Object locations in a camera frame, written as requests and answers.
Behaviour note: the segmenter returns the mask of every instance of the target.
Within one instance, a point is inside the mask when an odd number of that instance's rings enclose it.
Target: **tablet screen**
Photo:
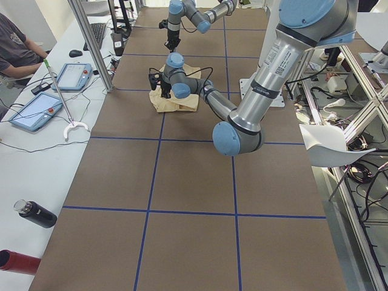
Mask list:
[[[58,103],[57,98],[41,94],[39,98],[35,99],[26,108],[23,108],[19,114],[15,115],[13,120],[31,127],[56,103]]]
[[[73,64],[66,65],[58,82],[59,88],[76,87],[84,72],[85,65]]]

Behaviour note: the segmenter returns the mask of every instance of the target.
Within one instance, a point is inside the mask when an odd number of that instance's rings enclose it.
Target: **gray t-shirt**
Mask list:
[[[25,34],[0,13],[0,71],[10,65],[22,67],[40,62],[41,57],[24,45],[25,40]]]

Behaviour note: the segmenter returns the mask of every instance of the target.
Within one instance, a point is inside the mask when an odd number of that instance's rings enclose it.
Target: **robotic arm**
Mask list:
[[[162,79],[171,84],[177,98],[199,94],[223,120],[213,130],[213,142],[220,153],[234,156],[254,152],[264,143],[260,120],[301,55],[316,46],[351,42],[357,6],[358,0],[282,0],[276,40],[238,107],[220,94],[211,81],[186,77],[182,69],[184,59],[179,53],[169,54]]]
[[[388,42],[384,44],[384,47],[375,55],[373,62],[382,69],[388,69]]]
[[[186,16],[201,32],[206,33],[210,25],[224,15],[231,15],[237,6],[237,0],[218,0],[220,4],[213,9],[201,13],[195,7],[194,0],[171,0],[169,18],[159,23],[159,28],[167,28],[167,42],[164,44],[170,52],[174,52],[181,42],[179,31],[181,19]]]

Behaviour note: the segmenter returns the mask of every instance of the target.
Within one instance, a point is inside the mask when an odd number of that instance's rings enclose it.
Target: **white chair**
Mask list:
[[[110,14],[108,1],[81,1],[87,16],[105,16]]]
[[[329,198],[330,201],[344,181],[350,165],[376,149],[347,150],[344,132],[337,126],[307,124],[299,126],[312,166],[329,168],[346,166],[344,175]]]
[[[32,76],[33,76],[33,74],[28,75],[28,76],[23,77],[23,78],[20,78],[20,79],[15,79],[15,78],[11,78],[11,77],[5,76],[3,74],[0,74],[0,83],[2,85],[6,86],[8,89],[12,89],[12,88],[23,89],[25,87],[25,85],[18,84],[17,81],[24,80],[24,79],[31,79]]]

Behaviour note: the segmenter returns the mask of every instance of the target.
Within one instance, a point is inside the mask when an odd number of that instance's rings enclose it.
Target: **tan cloth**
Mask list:
[[[183,69],[186,72],[186,75],[189,75],[195,71],[198,71],[200,68],[193,68],[189,65],[184,64]],[[191,75],[189,78],[199,79],[200,77],[201,72],[197,72]],[[170,99],[162,98],[162,89],[160,88],[160,86],[158,86],[155,91],[150,92],[150,100],[157,112],[196,111],[196,109],[198,108],[198,95],[190,94],[184,99],[178,99],[174,96],[174,92],[172,92],[172,90],[170,94]]]

